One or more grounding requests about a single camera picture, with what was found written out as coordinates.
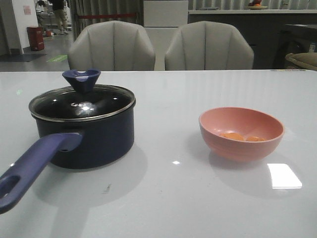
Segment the glass lid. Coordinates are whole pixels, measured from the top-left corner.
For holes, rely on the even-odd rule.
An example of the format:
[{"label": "glass lid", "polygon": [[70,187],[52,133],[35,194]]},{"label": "glass lid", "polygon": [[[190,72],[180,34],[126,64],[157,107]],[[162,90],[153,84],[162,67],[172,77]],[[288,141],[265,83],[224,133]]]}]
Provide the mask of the glass lid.
[{"label": "glass lid", "polygon": [[31,114],[56,122],[81,122],[116,115],[135,104],[134,94],[125,88],[96,84],[92,91],[78,93],[73,87],[51,90],[29,104]]}]

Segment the white table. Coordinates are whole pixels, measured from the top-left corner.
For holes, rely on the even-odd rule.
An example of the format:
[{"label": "white table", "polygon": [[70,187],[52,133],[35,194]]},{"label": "white table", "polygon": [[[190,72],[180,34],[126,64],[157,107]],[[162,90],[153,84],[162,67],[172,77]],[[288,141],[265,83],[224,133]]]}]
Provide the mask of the white table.
[{"label": "white table", "polygon": [[[132,149],[94,170],[48,165],[0,215],[1,238],[317,236],[317,72],[102,72],[98,83],[135,93]],[[1,174],[38,138],[29,101],[63,86],[61,72],[0,73]],[[257,162],[217,157],[198,117],[221,106],[280,119],[280,145]]]}]

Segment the chair backrest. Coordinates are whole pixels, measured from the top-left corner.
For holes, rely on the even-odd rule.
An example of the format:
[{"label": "chair backrest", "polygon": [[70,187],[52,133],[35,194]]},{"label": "chair backrest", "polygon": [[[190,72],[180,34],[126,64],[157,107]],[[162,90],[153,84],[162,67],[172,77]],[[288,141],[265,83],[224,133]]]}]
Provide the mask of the chair backrest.
[{"label": "chair backrest", "polygon": [[143,26],[108,21],[87,26],[68,52],[70,69],[154,70],[155,52]]},{"label": "chair backrest", "polygon": [[165,70],[252,69],[253,60],[253,50],[237,28],[200,21],[175,31]]}]

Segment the plate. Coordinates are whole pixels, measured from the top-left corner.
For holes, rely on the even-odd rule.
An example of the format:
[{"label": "plate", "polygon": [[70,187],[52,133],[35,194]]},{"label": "plate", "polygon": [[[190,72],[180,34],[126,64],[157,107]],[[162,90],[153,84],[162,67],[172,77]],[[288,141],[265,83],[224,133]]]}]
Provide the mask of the plate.
[{"label": "plate", "polygon": [[262,9],[267,9],[267,6],[246,6],[246,9],[250,9],[250,10],[262,10]]}]

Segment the saucepan handle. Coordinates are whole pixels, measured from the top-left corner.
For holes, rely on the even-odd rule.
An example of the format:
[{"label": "saucepan handle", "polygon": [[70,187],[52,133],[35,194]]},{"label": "saucepan handle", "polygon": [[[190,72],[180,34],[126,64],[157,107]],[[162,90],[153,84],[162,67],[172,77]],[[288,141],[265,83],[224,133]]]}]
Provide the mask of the saucepan handle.
[{"label": "saucepan handle", "polygon": [[18,203],[57,151],[71,151],[81,140],[79,133],[58,133],[36,141],[0,177],[0,214]]}]

